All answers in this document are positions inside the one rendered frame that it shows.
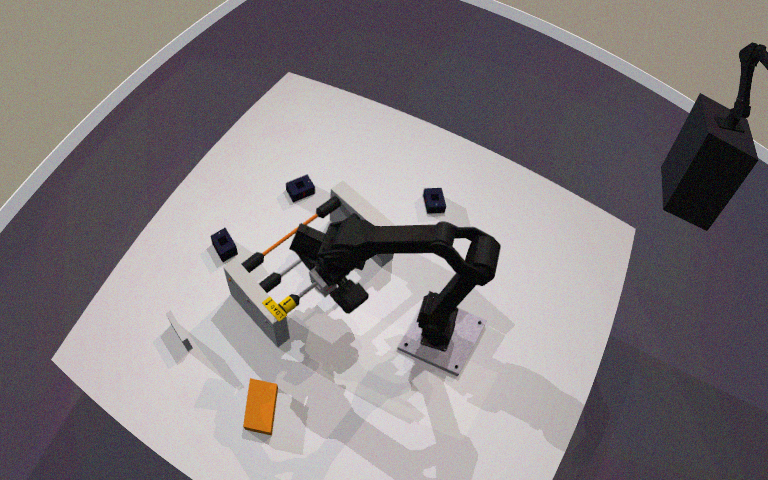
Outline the orange rectangular block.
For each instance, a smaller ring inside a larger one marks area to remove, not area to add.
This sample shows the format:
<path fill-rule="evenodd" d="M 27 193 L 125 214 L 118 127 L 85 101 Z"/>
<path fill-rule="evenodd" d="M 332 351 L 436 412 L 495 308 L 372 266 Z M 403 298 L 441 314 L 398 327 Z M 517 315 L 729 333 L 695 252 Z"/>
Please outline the orange rectangular block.
<path fill-rule="evenodd" d="M 272 436 L 278 386 L 251 378 L 249 381 L 243 428 Z"/>

